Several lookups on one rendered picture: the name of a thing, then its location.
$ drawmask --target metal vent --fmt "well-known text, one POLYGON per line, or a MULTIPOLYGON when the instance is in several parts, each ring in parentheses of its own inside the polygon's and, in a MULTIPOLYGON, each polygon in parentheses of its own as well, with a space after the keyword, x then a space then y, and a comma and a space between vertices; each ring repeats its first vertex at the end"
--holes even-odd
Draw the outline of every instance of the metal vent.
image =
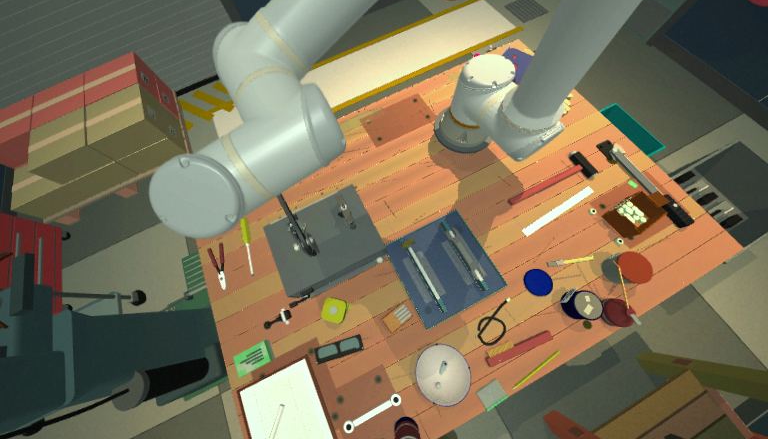
POLYGON ((541 4, 534 0, 517 0, 504 6, 515 15, 520 22, 528 22, 546 14, 547 11, 541 4))

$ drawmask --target wooden table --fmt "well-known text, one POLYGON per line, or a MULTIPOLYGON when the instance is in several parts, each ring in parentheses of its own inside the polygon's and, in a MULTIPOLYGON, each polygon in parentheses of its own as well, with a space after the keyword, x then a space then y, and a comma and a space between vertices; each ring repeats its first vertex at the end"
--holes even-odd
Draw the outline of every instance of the wooden table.
MULTIPOLYGON (((526 49, 520 41, 510 45, 526 49)), ((490 53, 501 54, 505 49, 506 46, 490 53)), ((364 351, 313 366, 328 412, 338 414, 333 421, 337 436, 392 437, 395 421, 410 416, 416 419, 423 438, 437 439, 485 410, 476 392, 493 379, 498 379, 511 394, 514 384, 554 351, 559 350, 559 356, 522 387, 530 386, 536 378, 616 331, 602 321, 595 321, 587 330, 582 321, 566 316, 559 305, 562 294, 572 287, 590 290, 601 299, 622 297, 621 286, 606 279, 600 267, 610 255, 630 250, 642 252, 653 265, 655 275, 651 282, 641 286, 627 284, 630 304, 642 317, 644 312, 741 250, 717 222, 576 91, 572 108, 562 119, 565 131, 526 161, 513 161, 495 143, 471 155, 446 150, 435 139, 431 125, 385 145, 374 144, 375 138, 368 136, 361 120, 365 121, 365 117, 380 108, 419 96, 429 105, 434 118, 450 104, 461 67, 341 118, 339 122, 348 143, 346 152, 327 168, 286 191, 284 197, 296 210, 354 184, 385 244, 451 210, 458 210, 503 274, 507 287, 426 330, 392 264, 385 261, 293 309, 290 325, 277 324, 265 330, 264 321, 274 319, 292 300, 283 292, 264 237, 264 225, 284 215, 274 199, 248 215, 253 277, 248 271, 239 230, 198 241, 233 393, 236 388, 258 380, 262 373, 268 374, 307 354, 310 347, 360 334, 364 351), (601 204, 607 211, 635 192, 627 184, 629 177, 620 166, 610 165, 597 151, 595 146, 608 139, 620 143, 634 164, 645 171, 662 192, 679 201, 696 222, 678 230, 665 217, 641 236, 625 241, 622 246, 616 245, 614 239, 618 234, 599 214, 588 213, 591 208, 602 211, 601 204), (507 203, 509 197, 523 189, 571 167, 568 154, 575 150, 582 152, 599 174, 589 180, 577 174, 514 206, 507 203), (592 196, 530 237, 524 236, 522 228, 587 185, 595 191, 592 196), (214 268, 207 264, 210 261, 206 248, 215 249, 219 241, 224 243, 226 251, 226 291, 221 290, 214 268), (595 260, 556 268, 546 266, 547 261, 587 255, 594 255, 595 260), (552 275, 552 294, 536 297, 525 290, 523 274, 533 268, 545 269, 552 275), (327 297, 351 304, 341 324, 320 318, 327 297), (505 297, 512 300, 498 315, 508 329, 503 341, 518 343, 544 330, 549 330, 554 340, 491 368, 485 362, 487 348, 476 339, 477 323, 493 312, 505 297), (381 318, 403 301, 414 313, 414 319, 390 334, 381 318), (272 344, 275 361, 238 378, 233 356, 265 339, 272 344), (472 370, 469 394, 451 408, 435 406, 415 384, 419 353, 435 343, 460 350, 472 370), (373 409, 393 392, 402 397, 401 406, 358 426, 352 434, 341 431, 344 421, 373 409)), ((498 332, 500 326, 495 323, 485 334, 494 337, 498 332)), ((236 394, 235 402, 239 404, 236 394)))

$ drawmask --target teal machine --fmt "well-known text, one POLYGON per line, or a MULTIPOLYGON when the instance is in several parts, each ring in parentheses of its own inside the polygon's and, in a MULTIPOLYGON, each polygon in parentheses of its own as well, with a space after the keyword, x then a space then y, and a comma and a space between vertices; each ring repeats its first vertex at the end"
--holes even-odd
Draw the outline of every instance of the teal machine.
POLYGON ((53 291, 35 284, 33 254, 13 259, 0 291, 0 438, 30 435, 64 407, 106 398, 118 410, 163 406, 226 377, 210 307, 88 316, 52 315, 53 291))

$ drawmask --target black cylinder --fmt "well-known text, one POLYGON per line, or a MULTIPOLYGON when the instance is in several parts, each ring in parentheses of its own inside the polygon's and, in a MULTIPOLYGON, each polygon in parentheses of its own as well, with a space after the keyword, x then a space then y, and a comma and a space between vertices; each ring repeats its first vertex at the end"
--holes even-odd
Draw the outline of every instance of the black cylinder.
POLYGON ((419 426, 410 417, 401 417, 395 423, 395 439, 421 439, 419 426))
POLYGON ((202 380, 208 374, 208 359, 193 359, 145 372, 149 377, 149 392, 145 399, 148 401, 202 380))

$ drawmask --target floor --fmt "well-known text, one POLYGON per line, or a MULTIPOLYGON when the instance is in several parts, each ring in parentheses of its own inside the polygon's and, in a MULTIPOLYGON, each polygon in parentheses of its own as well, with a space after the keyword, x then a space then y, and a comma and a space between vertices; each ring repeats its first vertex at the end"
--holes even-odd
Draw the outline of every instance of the floor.
MULTIPOLYGON (((519 23, 503 8, 513 0, 487 1, 511 22, 519 23)), ((516 36, 534 50, 560 0, 536 1, 550 13, 524 23, 525 30, 516 36)), ((332 56, 334 51, 341 52, 453 5, 444 0, 407 0, 376 11, 376 20, 361 19, 339 41, 341 45, 334 46, 338 51, 332 48, 327 55, 332 56)), ((465 60, 457 60, 443 68, 448 69, 465 60)), ((423 77, 405 82, 398 89, 420 80, 423 77)), ((740 115, 738 110, 671 60, 645 46, 629 31, 622 30, 617 34, 577 89, 598 108, 618 102, 664 143, 667 149, 654 159, 668 173, 735 139, 742 140, 768 161, 768 132, 740 115)), ((347 112, 350 111, 342 110, 338 115, 347 112)), ((199 149, 216 134, 212 123, 200 122, 190 130, 190 136, 193 148, 199 149)), ((100 204, 89 208, 106 207, 100 204)), ((78 260, 64 269, 66 290, 117 290, 122 293, 144 290, 148 296, 147 304, 133 311, 133 306, 125 306, 125 312, 160 310, 181 297, 184 277, 180 261, 189 254, 186 238, 153 221, 132 221, 131 218, 153 214, 146 205, 113 213, 112 221, 98 222, 93 218, 99 214, 91 214, 89 208, 83 210, 83 223, 77 226, 80 229, 73 227, 76 234, 73 233, 70 239, 70 249, 78 260), (86 237, 105 227, 123 232, 99 236, 99 250, 86 237), (83 241, 81 246, 78 246, 78 238, 83 241)), ((644 314, 642 327, 617 332, 550 372, 533 387, 513 395, 496 409, 477 416, 444 438, 554 437, 541 421, 541 415, 552 408, 586 427, 595 427, 660 383, 659 377, 646 374, 634 360, 646 350, 766 369, 768 344, 762 336, 768 326, 768 312, 763 307, 768 299, 768 288, 759 281, 767 267, 768 241, 763 239, 644 314), (742 314, 744 310, 751 311, 749 316, 742 314), (621 389, 611 387, 618 383, 623 385, 621 389)), ((83 302, 73 300, 71 304, 77 307, 83 302)), ((768 406, 733 394, 723 395, 734 408, 749 406, 750 417, 757 417, 768 406)), ((71 410, 60 411, 57 415, 71 410)), ((241 434, 234 401, 225 383, 191 401, 176 401, 163 408, 150 401, 135 410, 118 413, 111 405, 104 405, 44 429, 37 436, 224 439, 240 438, 241 434)))

